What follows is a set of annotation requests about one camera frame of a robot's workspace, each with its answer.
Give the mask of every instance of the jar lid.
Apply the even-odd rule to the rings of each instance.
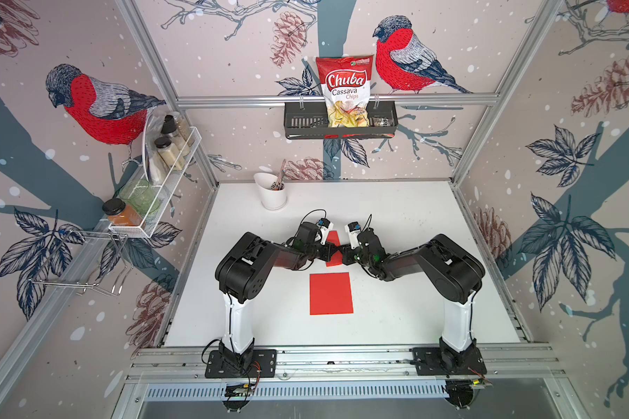
[[[170,134],[177,130],[177,122],[172,115],[166,115],[166,120],[163,122],[163,128],[161,128],[161,134]]]
[[[112,198],[110,200],[106,200],[104,204],[102,204],[102,212],[107,215],[117,215],[121,214],[123,210],[126,209],[126,203],[123,202],[119,198]]]
[[[159,137],[153,143],[156,148],[167,148],[170,144],[172,144],[172,141],[170,141],[170,138],[168,137]]]

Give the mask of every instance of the white tabletop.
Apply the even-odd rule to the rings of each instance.
[[[309,211],[327,210],[342,244],[344,225],[372,227],[387,253],[428,242],[444,233],[482,261],[446,182],[289,183],[289,201],[277,212],[265,210],[256,185],[221,184],[184,292],[166,338],[168,347],[205,346],[224,329],[223,294],[215,269],[247,231],[281,243],[296,232]],[[313,213],[307,221],[316,221]],[[310,274],[349,272],[353,314],[310,315]],[[473,333],[478,343],[519,339],[487,273],[474,300]],[[254,298],[256,345],[384,345],[438,343],[443,328],[443,297],[424,273],[391,282],[370,278],[359,265],[326,267],[315,260],[304,272],[274,268]]]

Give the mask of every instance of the bullfinch illustration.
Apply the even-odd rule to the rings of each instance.
[[[46,86],[51,104],[63,105],[91,137],[129,149],[144,130],[147,110],[166,103],[123,84],[101,82],[69,64],[54,67]]]
[[[422,44],[405,16],[384,18],[373,36],[377,37],[375,65],[379,76],[396,90],[419,93],[427,86],[449,86],[461,93],[470,93],[444,70],[436,54]]]
[[[601,19],[601,21],[599,21],[599,23],[594,26],[595,28],[600,28],[601,25],[604,23],[604,20],[611,13],[624,13],[624,20],[627,22],[627,24],[622,26],[620,30],[625,29],[627,26],[629,26],[629,0],[586,0],[582,3],[574,5],[572,9],[579,9],[580,7],[583,7],[584,5],[588,5],[590,3],[603,3],[608,8],[606,15],[603,19]]]

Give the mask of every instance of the black wall basket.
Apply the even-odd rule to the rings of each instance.
[[[381,117],[392,121],[392,125],[389,127],[330,128],[326,105],[323,102],[287,102],[284,104],[284,135],[288,139],[369,139],[394,136],[398,125],[394,101],[370,100],[366,111],[368,111],[369,121],[372,121],[373,117]]]

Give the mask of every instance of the red rectangle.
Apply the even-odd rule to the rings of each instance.
[[[349,272],[310,274],[310,315],[352,313]]]
[[[340,239],[338,238],[338,232],[333,230],[328,232],[328,237],[326,238],[328,243],[333,243],[336,246],[340,246]],[[333,256],[331,256],[331,261],[326,263],[326,266],[337,266],[343,264],[343,254],[339,251],[335,252]]]

